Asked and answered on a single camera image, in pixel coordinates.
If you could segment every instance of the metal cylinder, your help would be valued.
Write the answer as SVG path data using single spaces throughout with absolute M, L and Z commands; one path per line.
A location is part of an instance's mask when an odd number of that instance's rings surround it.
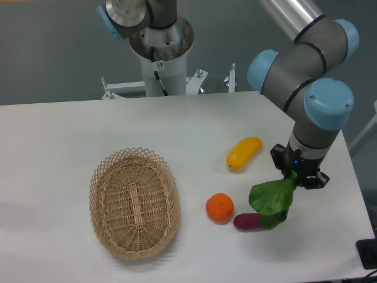
M 259 2 L 292 41 L 310 23 L 323 15 L 312 0 L 259 0 Z
M 146 13 L 145 0 L 107 0 L 106 11 L 118 25 L 134 27 L 142 22 Z

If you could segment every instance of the orange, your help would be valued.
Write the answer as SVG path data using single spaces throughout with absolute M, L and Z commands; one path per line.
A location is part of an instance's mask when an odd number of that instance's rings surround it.
M 225 193 L 216 193 L 206 203 L 208 216 L 218 224 L 227 223 L 232 218 L 234 204 Z

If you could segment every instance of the black cable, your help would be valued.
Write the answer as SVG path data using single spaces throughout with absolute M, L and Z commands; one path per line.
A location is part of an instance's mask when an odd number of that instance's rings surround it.
M 374 270 L 374 271 L 372 271 L 371 273 L 367 274 L 367 276 L 365 276 L 365 277 L 361 280 L 361 282 L 362 282 L 362 283 L 366 283 L 367 280 L 368 280 L 368 278 L 371 277 L 371 276 L 372 276 L 373 274 L 375 274 L 375 273 L 377 273 L 377 269 Z
M 151 62 L 154 63 L 156 60 L 154 59 L 154 51 L 156 49 L 154 49 L 154 47 L 151 47 Z M 154 77 L 156 78 L 156 80 L 160 83 L 160 86 L 161 86 L 161 89 L 164 93 L 164 96 L 169 96 L 169 93 L 167 92 L 163 82 L 161 81 L 161 78 L 160 78 L 160 75 L 158 74 L 158 71 L 154 71 L 153 72 L 154 74 Z

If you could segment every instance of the green leafy vegetable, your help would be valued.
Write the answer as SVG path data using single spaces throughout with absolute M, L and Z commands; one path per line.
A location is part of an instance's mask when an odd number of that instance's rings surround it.
M 270 230 L 277 227 L 280 223 L 283 223 L 287 219 L 288 209 L 283 210 L 274 215 L 260 215 L 259 216 L 259 225 L 263 229 Z
M 275 215 L 287 210 L 293 202 L 295 177 L 262 183 L 252 187 L 250 206 L 261 215 Z

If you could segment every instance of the screw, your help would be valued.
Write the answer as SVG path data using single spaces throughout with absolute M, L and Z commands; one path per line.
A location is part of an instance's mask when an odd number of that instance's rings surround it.
M 199 69 L 198 72 L 197 72 L 197 74 L 198 74 L 198 78 L 201 78 L 201 75 L 203 75 L 203 70 Z

